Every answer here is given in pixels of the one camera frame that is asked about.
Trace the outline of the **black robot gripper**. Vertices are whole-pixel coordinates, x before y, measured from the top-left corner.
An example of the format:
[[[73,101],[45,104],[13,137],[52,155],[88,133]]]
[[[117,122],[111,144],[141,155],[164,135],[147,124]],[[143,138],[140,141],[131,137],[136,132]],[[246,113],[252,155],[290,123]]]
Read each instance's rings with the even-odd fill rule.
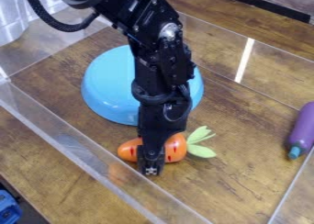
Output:
[[[137,170],[143,175],[160,175],[165,164],[165,140],[187,128],[187,116],[192,107],[188,83],[176,85],[168,93],[151,96],[132,82],[131,93],[140,101]]]

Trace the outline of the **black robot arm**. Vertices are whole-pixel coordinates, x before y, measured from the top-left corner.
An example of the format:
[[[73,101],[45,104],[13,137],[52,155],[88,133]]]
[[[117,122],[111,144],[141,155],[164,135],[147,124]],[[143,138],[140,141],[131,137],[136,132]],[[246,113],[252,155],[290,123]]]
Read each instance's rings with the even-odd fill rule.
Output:
[[[137,168],[157,175],[165,164],[165,141],[187,128],[192,107],[188,80],[195,63],[183,41],[183,25],[167,0],[63,0],[91,8],[127,36],[133,56],[131,93],[140,102]]]

